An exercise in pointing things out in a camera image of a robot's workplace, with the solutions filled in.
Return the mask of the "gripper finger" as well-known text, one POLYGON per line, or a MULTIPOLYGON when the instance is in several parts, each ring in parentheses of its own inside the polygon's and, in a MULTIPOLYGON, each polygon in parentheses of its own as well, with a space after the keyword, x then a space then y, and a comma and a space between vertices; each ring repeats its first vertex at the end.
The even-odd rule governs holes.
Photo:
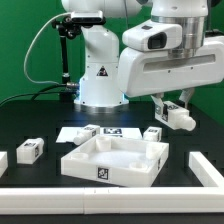
POLYGON ((192 98, 194 92, 195 92, 194 88, 187 88, 182 90, 179 100, 184 104, 185 108, 188 107, 188 103, 190 99, 192 98))
POLYGON ((162 114, 163 113, 163 108, 164 108, 162 97, 158 94, 155 94, 155 95, 152 95, 151 98, 152 98, 152 100, 155 104, 155 113, 156 114, 162 114))

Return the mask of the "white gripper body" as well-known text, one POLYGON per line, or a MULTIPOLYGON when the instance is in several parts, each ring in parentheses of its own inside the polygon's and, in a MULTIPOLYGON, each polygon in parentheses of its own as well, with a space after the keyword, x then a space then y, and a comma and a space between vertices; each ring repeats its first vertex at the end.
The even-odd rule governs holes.
POLYGON ((118 86, 128 97, 219 83, 224 79, 224 36, 206 38, 191 58, 171 59, 167 51, 120 55, 118 86))

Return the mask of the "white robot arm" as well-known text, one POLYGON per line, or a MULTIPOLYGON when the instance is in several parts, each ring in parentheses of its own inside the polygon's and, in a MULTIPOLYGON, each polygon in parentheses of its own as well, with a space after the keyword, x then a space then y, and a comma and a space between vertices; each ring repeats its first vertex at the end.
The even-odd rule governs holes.
POLYGON ((224 80, 224 36, 204 31, 207 0, 61 2, 85 39, 79 105, 116 107, 224 80))

